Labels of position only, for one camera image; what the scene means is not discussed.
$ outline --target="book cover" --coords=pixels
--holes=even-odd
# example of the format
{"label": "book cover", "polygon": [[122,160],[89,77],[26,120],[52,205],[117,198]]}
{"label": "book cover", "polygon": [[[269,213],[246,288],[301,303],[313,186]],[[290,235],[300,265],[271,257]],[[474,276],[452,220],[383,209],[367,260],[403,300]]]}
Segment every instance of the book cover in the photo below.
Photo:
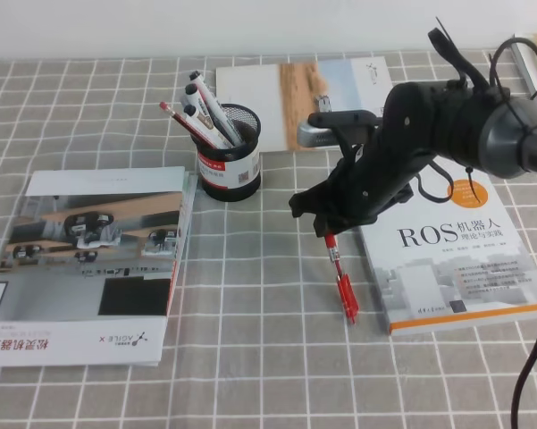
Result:
{"label": "book cover", "polygon": [[260,118],[261,152],[301,149],[298,125],[314,112],[364,109],[381,117],[391,86],[381,56],[216,69],[219,101]]}
{"label": "book cover", "polygon": [[[437,158],[450,201],[414,196],[361,227],[390,333],[426,332],[537,316],[537,268],[489,177]],[[449,183],[430,167],[424,189]]]}
{"label": "book cover", "polygon": [[0,366],[158,362],[195,187],[183,167],[35,172],[0,262]]}

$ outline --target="marker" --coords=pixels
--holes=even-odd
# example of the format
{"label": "marker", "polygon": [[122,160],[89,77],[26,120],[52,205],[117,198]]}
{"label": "marker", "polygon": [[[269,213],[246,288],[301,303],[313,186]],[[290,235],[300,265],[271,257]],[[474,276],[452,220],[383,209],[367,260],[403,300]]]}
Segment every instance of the marker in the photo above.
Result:
{"label": "marker", "polygon": [[200,93],[198,92],[197,85],[195,85],[194,83],[189,83],[185,87],[185,98],[187,98],[187,101],[190,105],[195,106],[205,118],[208,118],[210,122],[213,123],[211,114],[208,112],[206,104],[203,101],[203,98],[200,96]]}
{"label": "marker", "polygon": [[203,76],[198,71],[193,71],[190,74],[190,81],[197,85],[198,92],[200,92],[201,97],[205,100],[208,111],[219,122],[222,130],[231,139],[234,146],[244,145],[242,137],[236,128],[234,128],[234,124],[228,118],[212,91],[205,84]]}
{"label": "marker", "polygon": [[205,134],[217,149],[232,149],[234,146],[214,125],[193,105],[186,105],[183,112],[185,120]]}
{"label": "marker", "polygon": [[190,134],[192,134],[196,139],[200,140],[203,144],[208,145],[210,147],[215,147],[212,141],[200,130],[195,128],[192,124],[188,123],[185,118],[183,118],[180,114],[176,113],[174,110],[172,110],[169,105],[167,105],[164,101],[162,101],[159,104],[159,107],[161,107],[165,112],[167,112],[175,121],[177,121],[181,127],[183,127],[185,130],[187,130]]}

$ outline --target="pen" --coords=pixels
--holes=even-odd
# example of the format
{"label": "pen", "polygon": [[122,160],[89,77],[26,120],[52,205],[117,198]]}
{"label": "pen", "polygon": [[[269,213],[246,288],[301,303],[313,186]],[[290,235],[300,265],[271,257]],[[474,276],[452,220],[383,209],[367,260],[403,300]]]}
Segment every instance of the pen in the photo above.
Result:
{"label": "pen", "polygon": [[164,101],[162,101],[159,104],[159,107],[161,107],[165,112],[167,112],[175,121],[177,121],[181,127],[183,127],[185,130],[187,130],[190,134],[192,134],[195,138],[203,142],[204,144],[215,147],[214,144],[208,139],[208,137],[203,134],[200,130],[196,129],[194,126],[189,124],[185,118],[183,118],[180,114],[176,113],[174,110],[172,110],[169,105],[167,105]]}
{"label": "pen", "polygon": [[185,98],[187,98],[187,101],[189,102],[190,105],[195,106],[198,109],[198,111],[204,115],[204,117],[208,118],[211,121],[211,123],[213,123],[211,114],[208,112],[205,102],[203,101],[203,98],[200,96],[200,93],[198,92],[197,85],[195,85],[194,83],[189,83],[185,87]]}
{"label": "pen", "polygon": [[210,114],[212,114],[212,116],[219,122],[222,130],[227,134],[229,139],[231,139],[234,146],[244,145],[242,137],[236,128],[234,128],[234,124],[222,109],[221,104],[205,84],[203,76],[198,71],[193,71],[190,74],[190,81],[197,85],[198,92],[200,92],[201,97],[205,100]]}
{"label": "pen", "polygon": [[217,149],[232,149],[233,145],[218,131],[209,118],[204,117],[193,105],[186,105],[183,112],[185,120],[202,132]]}
{"label": "pen", "polygon": [[343,304],[346,317],[351,320],[351,323],[356,322],[357,311],[359,305],[357,304],[354,291],[351,289],[351,282],[349,276],[343,272],[340,264],[340,252],[338,251],[338,245],[333,234],[327,234],[325,237],[325,247],[328,248],[330,254],[330,260],[335,265],[338,277],[336,277],[336,283],[338,283],[338,290],[340,291],[341,304]]}

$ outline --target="white wall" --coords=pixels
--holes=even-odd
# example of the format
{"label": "white wall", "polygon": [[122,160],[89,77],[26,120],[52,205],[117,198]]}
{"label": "white wall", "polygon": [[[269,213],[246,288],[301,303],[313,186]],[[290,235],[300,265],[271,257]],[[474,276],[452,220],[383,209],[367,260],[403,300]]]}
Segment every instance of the white wall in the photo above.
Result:
{"label": "white wall", "polygon": [[0,58],[461,47],[537,31],[537,0],[0,0]]}

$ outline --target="pen holder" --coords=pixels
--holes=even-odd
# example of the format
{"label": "pen holder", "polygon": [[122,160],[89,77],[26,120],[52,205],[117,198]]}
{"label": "pen holder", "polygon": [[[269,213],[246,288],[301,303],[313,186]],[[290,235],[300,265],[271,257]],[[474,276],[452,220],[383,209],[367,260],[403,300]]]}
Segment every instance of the pen holder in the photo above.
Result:
{"label": "pen holder", "polygon": [[260,186],[260,120],[243,105],[222,105],[245,144],[231,149],[197,145],[198,169],[203,189],[219,201],[234,202],[250,197]]}

